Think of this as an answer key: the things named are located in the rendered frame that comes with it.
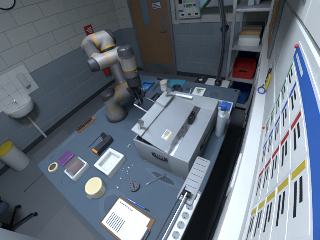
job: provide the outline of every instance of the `roll of tape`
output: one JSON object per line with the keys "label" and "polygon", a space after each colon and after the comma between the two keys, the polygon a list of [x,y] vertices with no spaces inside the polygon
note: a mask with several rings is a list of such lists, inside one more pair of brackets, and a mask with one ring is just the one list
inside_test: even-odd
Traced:
{"label": "roll of tape", "polygon": [[58,165],[58,163],[56,163],[56,162],[52,163],[52,164],[48,167],[48,171],[49,171],[49,173],[51,173],[51,174],[54,174],[56,171],[58,171],[58,169],[59,169],[59,165]]}

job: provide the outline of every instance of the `wooden door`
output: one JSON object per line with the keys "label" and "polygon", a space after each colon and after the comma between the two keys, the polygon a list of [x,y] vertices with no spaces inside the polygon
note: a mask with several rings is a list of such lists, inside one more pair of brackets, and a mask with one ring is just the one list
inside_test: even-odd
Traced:
{"label": "wooden door", "polygon": [[129,0],[146,72],[175,74],[167,0]]}

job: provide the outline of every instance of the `red stripe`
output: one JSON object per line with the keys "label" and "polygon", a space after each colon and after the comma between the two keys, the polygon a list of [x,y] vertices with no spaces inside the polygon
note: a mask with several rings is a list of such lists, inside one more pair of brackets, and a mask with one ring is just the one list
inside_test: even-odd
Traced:
{"label": "red stripe", "polygon": [[284,136],[284,139],[282,140],[282,142],[281,142],[281,147],[282,147],[282,145],[285,143],[285,141],[286,141],[286,139],[288,138],[288,136],[289,136],[289,131],[286,133],[286,135]]}
{"label": "red stripe", "polygon": [[268,163],[265,165],[265,168],[264,168],[264,169],[267,169],[267,167],[270,165],[270,163],[271,163],[271,158],[270,158],[270,160],[268,161]]}
{"label": "red stripe", "polygon": [[301,111],[299,112],[298,116],[296,116],[296,119],[294,120],[294,122],[292,123],[292,126],[291,126],[291,130],[294,129],[295,125],[297,124],[299,118],[301,117]]}
{"label": "red stripe", "polygon": [[279,152],[279,146],[278,146],[278,148],[275,150],[274,154],[272,155],[272,159],[275,158],[275,156],[277,155],[278,152]]}
{"label": "red stripe", "polygon": [[261,175],[264,174],[264,169],[262,169],[262,172],[259,175],[259,178],[261,177]]}

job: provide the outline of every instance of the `clipboard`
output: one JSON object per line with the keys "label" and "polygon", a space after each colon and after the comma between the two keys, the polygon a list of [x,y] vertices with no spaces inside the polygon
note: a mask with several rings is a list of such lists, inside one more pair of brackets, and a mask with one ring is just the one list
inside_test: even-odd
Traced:
{"label": "clipboard", "polygon": [[100,222],[117,240],[146,239],[155,219],[119,197]]}

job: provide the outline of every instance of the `office chair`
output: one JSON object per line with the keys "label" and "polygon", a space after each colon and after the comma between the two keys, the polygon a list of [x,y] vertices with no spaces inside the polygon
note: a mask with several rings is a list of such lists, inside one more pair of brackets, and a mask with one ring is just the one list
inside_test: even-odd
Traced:
{"label": "office chair", "polygon": [[[10,205],[4,201],[2,201],[1,196],[0,196],[0,219],[3,217],[3,215],[6,213],[6,211],[9,209]],[[20,224],[22,224],[24,221],[28,220],[29,218],[31,218],[32,216],[38,216],[38,213],[30,213],[28,216],[26,216],[24,219],[18,221],[16,224],[14,224],[15,221],[15,216],[17,213],[17,209],[20,209],[21,205],[15,206],[14,208],[14,212],[13,212],[13,216],[11,219],[11,223],[10,224],[6,224],[6,223],[0,223],[0,228],[5,229],[5,230],[9,230],[9,231],[14,231],[14,229],[16,227],[18,227]]]}

